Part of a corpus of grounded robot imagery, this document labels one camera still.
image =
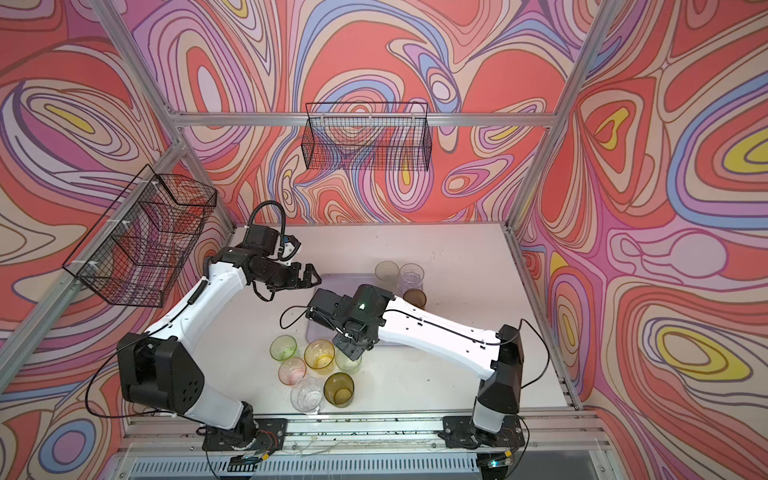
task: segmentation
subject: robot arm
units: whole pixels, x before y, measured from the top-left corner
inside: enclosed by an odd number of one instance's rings
[[[127,401],[205,423],[236,439],[230,444],[236,449],[250,445],[257,432],[253,408],[206,384],[192,355],[224,305],[248,284],[258,294],[257,283],[264,283],[272,296],[320,284],[312,264],[301,275],[301,264],[290,261],[298,250],[295,238],[285,237],[287,260],[270,258],[279,236],[269,227],[250,226],[244,242],[214,256],[208,276],[144,335],[128,333],[121,339],[118,367]],[[519,410],[523,353],[514,327],[476,330],[417,309],[371,285],[360,286],[354,297],[318,289],[306,316],[337,331],[333,343],[351,359],[384,339],[470,369],[480,378],[472,420],[482,431],[497,433],[505,415]]]
[[[270,258],[283,242],[281,259]],[[247,443],[256,435],[253,410],[205,383],[192,357],[197,342],[227,302],[246,285],[263,283],[271,292],[312,288],[320,284],[311,263],[303,275],[291,260],[299,249],[295,237],[251,225],[243,242],[225,247],[211,260],[207,276],[143,335],[126,334],[118,342],[118,368],[123,398],[129,402],[179,413],[230,432]]]
[[[387,290],[361,285],[354,297],[318,289],[306,313],[337,331],[333,344],[358,359],[380,340],[413,346],[473,371],[480,387],[472,422],[498,433],[505,415],[520,410],[523,349],[519,331],[473,329],[418,309]]]

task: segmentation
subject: black bracket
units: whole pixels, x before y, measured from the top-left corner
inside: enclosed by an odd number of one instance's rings
[[[475,427],[471,416],[445,416],[442,418],[439,437],[445,441],[448,449],[474,450],[484,445],[506,447],[515,452],[525,445],[520,419],[516,415],[505,416],[502,430],[495,435]]]
[[[247,447],[248,451],[267,452],[268,450],[271,454],[271,452],[282,450],[288,421],[285,419],[256,419],[255,422],[257,434],[253,443]],[[258,432],[258,430],[270,432],[272,435]],[[206,452],[235,452],[239,449],[235,449],[231,445],[231,434],[227,430],[211,429],[203,440],[203,450]]]

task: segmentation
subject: black cable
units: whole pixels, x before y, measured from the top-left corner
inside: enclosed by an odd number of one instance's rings
[[[528,433],[528,437],[526,437],[525,439],[525,447],[523,447],[523,453],[520,454],[520,458],[518,458],[517,463],[515,463],[509,469],[509,473],[507,474],[507,476],[504,477],[504,480],[507,480],[507,478],[511,477],[512,472],[514,472],[515,469],[517,469],[518,465],[520,465],[520,462],[522,462],[522,459],[523,459],[523,455],[525,455],[525,451],[528,450],[528,442],[531,441],[531,430],[528,429],[528,424],[525,423],[525,420],[520,415],[515,415],[515,416],[518,417],[518,420],[523,422],[523,425],[525,425],[525,432]]]
[[[221,477],[217,475],[217,473],[214,471],[214,466],[210,463],[210,457],[208,457],[208,451],[205,451],[205,461],[208,462],[208,468],[210,468],[210,472],[216,477],[217,480],[221,480]]]
[[[256,219],[256,215],[262,208],[266,207],[267,205],[274,205],[277,207],[277,210],[280,213],[280,245],[277,249],[277,259],[281,262],[286,262],[293,258],[293,255],[295,255],[296,251],[294,250],[291,252],[288,257],[283,257],[283,248],[285,247],[286,236],[286,211],[283,208],[283,205],[281,205],[279,202],[276,202],[275,200],[265,200],[256,205],[256,208],[253,209],[253,211],[250,213],[250,217],[248,217],[248,224],[245,228],[245,238],[248,238],[248,231],[250,230],[250,226],[253,225],[253,221]]]
[[[209,255],[203,259],[203,276],[210,282],[210,262],[214,259],[213,255]]]
[[[403,312],[402,310],[398,310],[398,309],[388,309],[388,310],[384,310],[384,311],[382,312],[382,315],[384,315],[384,314],[385,314],[385,313],[387,313],[387,312],[397,312],[397,313],[402,313],[403,315],[407,315],[407,316],[409,316],[409,317],[411,317],[411,318],[413,318],[413,319],[415,319],[415,320],[418,320],[419,322],[422,322],[422,323],[426,323],[427,325],[436,326],[436,327],[438,327],[439,329],[443,329],[443,330],[445,330],[446,332],[450,332],[450,333],[453,333],[454,335],[458,335],[458,336],[460,336],[460,337],[462,337],[462,338],[465,338],[465,339],[467,339],[467,340],[471,340],[472,342],[475,342],[475,343],[481,343],[482,345],[485,345],[485,346],[501,346],[501,345],[506,345],[507,343],[511,343],[511,342],[514,342],[514,341],[515,341],[515,339],[517,339],[517,338],[518,338],[518,335],[520,335],[520,329],[518,328],[518,332],[517,332],[517,334],[515,334],[515,336],[513,336],[513,337],[512,337],[512,338],[510,338],[509,340],[505,340],[504,342],[499,342],[499,343],[486,343],[486,342],[484,342],[484,341],[482,341],[482,340],[473,339],[472,337],[470,337],[470,336],[466,336],[466,335],[464,335],[463,333],[459,333],[459,332],[456,332],[456,331],[454,331],[454,330],[451,330],[451,329],[449,329],[449,328],[446,328],[446,327],[444,327],[444,326],[442,326],[442,325],[438,325],[437,323],[432,323],[432,322],[430,322],[429,320],[420,319],[420,318],[418,318],[417,316],[413,316],[413,315],[411,315],[411,314],[410,314],[410,313],[408,313],[408,312]]]
[[[253,283],[251,283],[251,285],[253,285],[253,292],[256,294],[256,296],[258,296],[259,298],[261,298],[261,300],[263,300],[263,301],[265,301],[265,302],[271,302],[272,300],[274,300],[274,299],[275,299],[275,290],[270,290],[270,292],[272,293],[272,295],[270,295],[270,299],[269,299],[269,300],[267,300],[266,298],[264,298],[264,296],[262,296],[262,294],[261,294],[261,293],[259,293],[259,290],[257,290],[257,289],[256,289],[256,282],[255,282],[255,281],[254,281]]]
[[[286,315],[286,313],[288,313],[289,310],[292,310],[292,309],[295,309],[295,308],[303,308],[304,311],[298,317],[296,317],[296,319],[294,321],[292,321],[289,325],[283,326],[283,317]],[[310,308],[312,308],[312,307],[307,306],[307,305],[292,305],[292,306],[289,306],[288,308],[283,310],[283,312],[280,314],[280,328],[283,329],[283,330],[288,330],[290,327],[293,326],[294,323],[298,322],[301,319],[302,315],[304,315],[304,313],[306,313],[306,311],[309,310]]]
[[[136,342],[140,342],[141,340],[143,340],[143,339],[145,339],[145,338],[147,338],[147,337],[149,337],[149,336],[153,336],[153,335],[155,335],[156,333],[160,332],[162,329],[164,329],[165,327],[167,327],[167,326],[169,326],[170,324],[172,324],[172,322],[173,322],[173,321],[174,321],[174,320],[175,320],[175,319],[176,319],[176,318],[177,318],[179,315],[181,315],[181,313],[182,313],[183,311],[185,311],[185,310],[187,309],[187,307],[188,307],[188,306],[189,306],[189,303],[187,303],[186,305],[184,305],[184,307],[182,307],[182,309],[181,309],[181,310],[179,310],[179,313],[177,313],[176,315],[174,315],[174,318],[170,319],[170,321],[169,321],[168,323],[166,323],[165,325],[163,325],[163,326],[162,326],[162,327],[160,327],[159,329],[155,330],[155,331],[154,331],[154,332],[152,332],[152,333],[148,333],[148,334],[146,334],[146,335],[142,335],[140,338],[138,338],[138,339],[134,340],[133,342],[131,342],[131,343],[128,343],[128,344],[126,344],[126,345],[123,345],[123,346],[122,346],[122,347],[120,347],[119,349],[115,350],[115,352],[114,352],[112,355],[110,355],[110,356],[109,356],[109,358],[107,358],[107,359],[106,359],[106,361],[104,361],[104,363],[102,363],[100,367],[98,367],[98,370],[96,370],[96,373],[94,373],[94,375],[91,377],[91,381],[90,381],[90,382],[88,382],[88,386],[85,388],[85,409],[88,411],[88,413],[90,413],[91,415],[93,415],[93,416],[95,416],[95,417],[98,417],[98,418],[100,418],[100,419],[128,419],[128,418],[130,418],[130,417],[141,417],[141,416],[146,416],[146,415],[154,415],[155,413],[173,413],[173,414],[175,414],[175,415],[179,415],[180,417],[182,417],[182,418],[185,418],[185,419],[187,419],[187,420],[192,420],[191,418],[189,418],[189,417],[185,417],[184,415],[178,414],[178,413],[176,413],[176,412],[169,412],[168,410],[163,410],[163,409],[155,409],[155,410],[149,410],[149,411],[147,411],[147,412],[141,412],[141,413],[130,413],[130,414],[126,414],[126,415],[102,415],[101,413],[96,413],[96,412],[94,412],[93,410],[91,410],[90,401],[88,400],[88,397],[89,397],[89,395],[91,394],[91,387],[93,386],[94,382],[96,381],[96,377],[98,377],[98,374],[99,374],[99,373],[101,373],[101,370],[103,370],[103,369],[105,368],[105,366],[107,366],[107,364],[108,364],[108,363],[109,363],[109,362],[110,362],[110,361],[111,361],[111,360],[112,360],[112,359],[113,359],[113,358],[114,358],[114,357],[115,357],[115,356],[116,356],[116,355],[117,355],[117,354],[118,354],[118,353],[119,353],[119,352],[120,352],[122,349],[128,348],[129,346],[131,346],[131,345],[135,344]]]
[[[544,341],[544,338],[543,338],[543,337],[541,337],[541,334],[539,334],[539,332],[538,332],[538,331],[537,331],[535,328],[533,328],[533,325],[531,325],[530,323],[528,323],[528,321],[527,321],[526,319],[521,319],[521,320],[522,320],[523,322],[526,322],[526,323],[528,324],[528,326],[530,326],[530,327],[531,327],[531,330],[533,330],[533,333],[535,333],[535,334],[536,334],[536,336],[538,337],[538,339],[539,339],[539,340],[541,340],[541,343],[544,345],[544,349],[545,349],[545,350],[547,350],[547,364],[546,364],[546,365],[544,365],[544,369],[541,371],[541,373],[538,375],[538,377],[536,377],[535,379],[531,380],[530,382],[528,382],[528,383],[526,383],[525,385],[523,385],[522,387],[520,387],[520,390],[522,390],[522,389],[524,389],[525,387],[527,387],[527,386],[531,385],[533,382],[537,382],[538,380],[540,380],[540,379],[541,379],[541,377],[542,377],[542,376],[544,376],[544,374],[547,372],[547,369],[549,368],[549,361],[550,361],[550,356],[549,356],[549,348],[547,347],[547,343]]]

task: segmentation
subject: black wire basket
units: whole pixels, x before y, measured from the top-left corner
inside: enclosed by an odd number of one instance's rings
[[[432,133],[424,102],[306,104],[307,170],[427,171]]]
[[[107,303],[162,307],[216,201],[206,184],[155,174],[96,251],[83,262],[68,265],[67,258],[63,267]]]

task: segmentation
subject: swirly patterned wall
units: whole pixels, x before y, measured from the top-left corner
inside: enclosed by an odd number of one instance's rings
[[[2,2],[0,45],[0,338],[6,339],[86,230],[168,141],[88,2]],[[219,250],[222,231],[211,219],[174,298],[196,281],[202,256]],[[123,425],[86,413],[88,378],[124,333],[161,314],[109,306],[89,290],[78,295],[0,396],[0,478],[99,474]],[[126,410],[114,364],[96,386],[96,409]]]
[[[434,146],[428,172],[345,172],[306,170],[301,130],[189,127],[186,135],[231,217],[244,224],[270,198],[292,223],[504,220],[543,133],[460,127],[452,153]]]
[[[130,4],[123,18],[172,108],[303,111],[411,101],[437,112],[551,112],[591,2]],[[230,214],[285,203],[291,222],[506,219],[542,129],[433,129],[428,173],[306,172],[300,128],[192,127]]]
[[[768,5],[628,2],[519,221],[630,478],[768,477]]]

